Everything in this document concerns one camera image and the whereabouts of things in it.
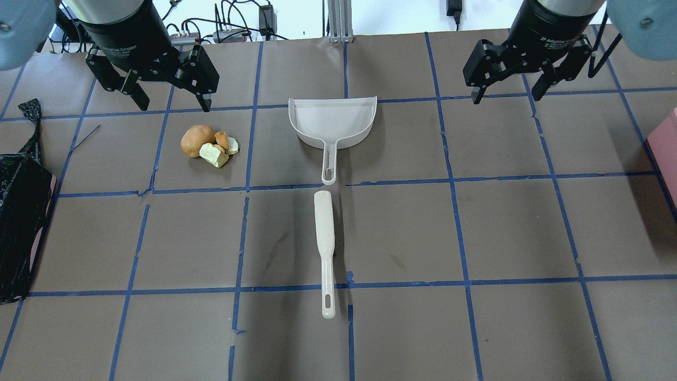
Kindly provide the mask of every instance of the black plastic bag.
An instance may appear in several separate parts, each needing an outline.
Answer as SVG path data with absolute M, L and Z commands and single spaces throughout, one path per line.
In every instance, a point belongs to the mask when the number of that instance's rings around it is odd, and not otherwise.
M 0 304 L 28 295 L 56 187 L 56 177 L 42 162 L 40 102 L 29 100 L 19 109 L 33 122 L 35 132 L 18 153 L 0 155 Z

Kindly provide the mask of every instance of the pink box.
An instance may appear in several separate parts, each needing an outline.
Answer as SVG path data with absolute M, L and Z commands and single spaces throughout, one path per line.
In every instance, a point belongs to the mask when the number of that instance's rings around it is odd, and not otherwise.
M 649 134 L 648 141 L 672 201 L 677 203 L 677 108 Z

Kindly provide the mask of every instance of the white brush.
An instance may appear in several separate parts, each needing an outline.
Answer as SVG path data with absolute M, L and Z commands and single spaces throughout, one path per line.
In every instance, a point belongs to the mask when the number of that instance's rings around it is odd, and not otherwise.
M 332 194 L 327 190 L 315 193 L 315 234 L 322 260 L 322 316 L 332 319 L 334 307 L 334 210 Z

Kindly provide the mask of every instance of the dustpan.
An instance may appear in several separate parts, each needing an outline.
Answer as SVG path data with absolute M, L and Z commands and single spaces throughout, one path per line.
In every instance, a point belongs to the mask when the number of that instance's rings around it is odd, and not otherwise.
M 289 121 L 306 144 L 324 150 L 322 182 L 336 182 L 336 151 L 361 142 L 376 116 L 376 97 L 349 99 L 289 98 Z

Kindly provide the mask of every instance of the dustpan handle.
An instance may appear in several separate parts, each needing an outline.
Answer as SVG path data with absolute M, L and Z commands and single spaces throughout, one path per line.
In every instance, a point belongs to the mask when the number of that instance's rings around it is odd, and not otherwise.
M 324 145 L 322 155 L 322 182 L 331 185 L 336 182 L 336 144 Z

